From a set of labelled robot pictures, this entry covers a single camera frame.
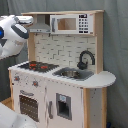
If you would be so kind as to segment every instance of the burner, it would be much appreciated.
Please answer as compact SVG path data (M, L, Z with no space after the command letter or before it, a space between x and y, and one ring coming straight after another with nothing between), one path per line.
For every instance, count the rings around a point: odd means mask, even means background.
M59 65L53 65L53 64L47 64L47 63L32 61L32 62L23 64L23 65L18 66L18 67L37 71L37 72L48 72L54 68L59 67Z

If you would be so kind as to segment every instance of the cabinet handle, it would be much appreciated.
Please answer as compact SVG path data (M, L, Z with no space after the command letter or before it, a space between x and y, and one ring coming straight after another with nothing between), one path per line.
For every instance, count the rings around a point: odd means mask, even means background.
M52 32L55 32L54 24L55 24L55 18L52 18Z
M23 95L26 95L26 96L34 96L33 93L27 93L27 92L25 92L23 90L20 90L20 93L22 93Z
M52 107L52 101L49 102L48 113L49 113L49 118L53 119L53 115L51 114L51 107Z

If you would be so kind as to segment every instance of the toy sink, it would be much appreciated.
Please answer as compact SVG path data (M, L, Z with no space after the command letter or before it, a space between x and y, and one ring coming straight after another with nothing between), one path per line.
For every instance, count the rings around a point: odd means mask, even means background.
M94 73L87 70L80 70L75 68L62 68L53 73L53 75L58 77L63 77L67 79L75 79L79 81L83 81L91 77Z

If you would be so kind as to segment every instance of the faucet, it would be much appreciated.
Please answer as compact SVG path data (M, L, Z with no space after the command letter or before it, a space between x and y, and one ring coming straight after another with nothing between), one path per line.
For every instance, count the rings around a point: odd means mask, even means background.
M77 67L81 70L87 69L87 66L88 66L88 62L86 62L86 63L82 62L82 57L83 57L84 54L90 55L90 57L92 59L92 65L95 65L95 58L94 58L93 54L90 51L87 51L87 50L83 51L80 54L80 62L77 64Z

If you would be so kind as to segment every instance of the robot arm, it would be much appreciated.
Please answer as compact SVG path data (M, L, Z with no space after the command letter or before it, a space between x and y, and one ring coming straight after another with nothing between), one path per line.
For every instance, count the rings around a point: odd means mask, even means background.
M0 44L0 59L17 55L27 41L28 31L20 24L31 24L32 17L5 16L0 18L0 39L7 39ZM17 114L0 103L0 128L37 128L35 122L26 115Z
M17 55L27 42L29 34L21 24L33 23L31 16L8 16L1 17L0 39L7 39L5 45L0 44L0 59Z
M0 128L37 128L26 115L17 114L0 103Z

